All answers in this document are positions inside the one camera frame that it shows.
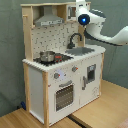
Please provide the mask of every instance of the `wooden table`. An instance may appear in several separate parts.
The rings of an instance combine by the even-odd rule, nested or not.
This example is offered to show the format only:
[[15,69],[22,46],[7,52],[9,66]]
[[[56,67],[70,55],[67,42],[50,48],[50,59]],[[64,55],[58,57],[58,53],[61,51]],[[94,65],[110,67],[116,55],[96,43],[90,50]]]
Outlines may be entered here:
[[101,92],[99,99],[71,117],[87,128],[115,128],[128,118],[128,89],[103,80]]
[[[0,128],[44,128],[32,115],[19,109],[0,118]],[[69,118],[64,118],[50,128],[81,128]]]

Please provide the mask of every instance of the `door handle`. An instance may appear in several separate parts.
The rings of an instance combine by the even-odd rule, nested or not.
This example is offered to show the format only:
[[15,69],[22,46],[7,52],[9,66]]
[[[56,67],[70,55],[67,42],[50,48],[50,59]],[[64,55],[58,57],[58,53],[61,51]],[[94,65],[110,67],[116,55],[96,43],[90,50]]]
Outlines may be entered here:
[[82,87],[82,90],[85,90],[85,88],[86,88],[86,82],[87,82],[87,79],[85,78],[85,76],[83,76],[83,80],[84,80],[84,87]]
[[66,87],[72,83],[72,80],[68,81],[66,84],[61,84],[59,87]]
[[71,19],[71,17],[72,17],[72,7],[68,7],[68,10],[70,11],[70,16],[68,16],[68,19]]

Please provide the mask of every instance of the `sink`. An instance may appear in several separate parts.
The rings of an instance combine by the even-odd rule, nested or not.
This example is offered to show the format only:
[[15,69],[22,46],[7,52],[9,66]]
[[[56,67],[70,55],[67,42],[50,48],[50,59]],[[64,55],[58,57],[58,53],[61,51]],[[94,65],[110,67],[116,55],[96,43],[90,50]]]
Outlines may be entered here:
[[68,49],[65,51],[65,53],[72,54],[75,56],[85,55],[85,54],[88,54],[90,52],[94,52],[94,49],[85,48],[85,47],[78,47],[78,48]]

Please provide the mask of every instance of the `faucet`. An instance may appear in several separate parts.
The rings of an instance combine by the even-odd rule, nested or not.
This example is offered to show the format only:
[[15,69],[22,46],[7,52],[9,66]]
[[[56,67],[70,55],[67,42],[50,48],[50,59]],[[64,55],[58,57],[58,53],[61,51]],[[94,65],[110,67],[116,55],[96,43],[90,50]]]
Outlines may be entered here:
[[72,39],[75,35],[80,36],[80,41],[82,41],[82,35],[80,33],[74,33],[71,38],[70,38],[70,43],[68,44],[68,49],[72,49],[73,47],[75,47],[75,44],[73,44]]

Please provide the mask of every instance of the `backsplash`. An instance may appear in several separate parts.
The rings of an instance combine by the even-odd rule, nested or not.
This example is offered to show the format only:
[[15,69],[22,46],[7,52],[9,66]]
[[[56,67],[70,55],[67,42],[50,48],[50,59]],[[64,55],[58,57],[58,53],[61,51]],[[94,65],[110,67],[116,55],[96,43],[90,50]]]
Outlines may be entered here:
[[[77,22],[32,29],[33,58],[39,57],[40,51],[66,50],[74,33],[78,33]],[[73,38],[73,43],[78,46],[77,35]]]

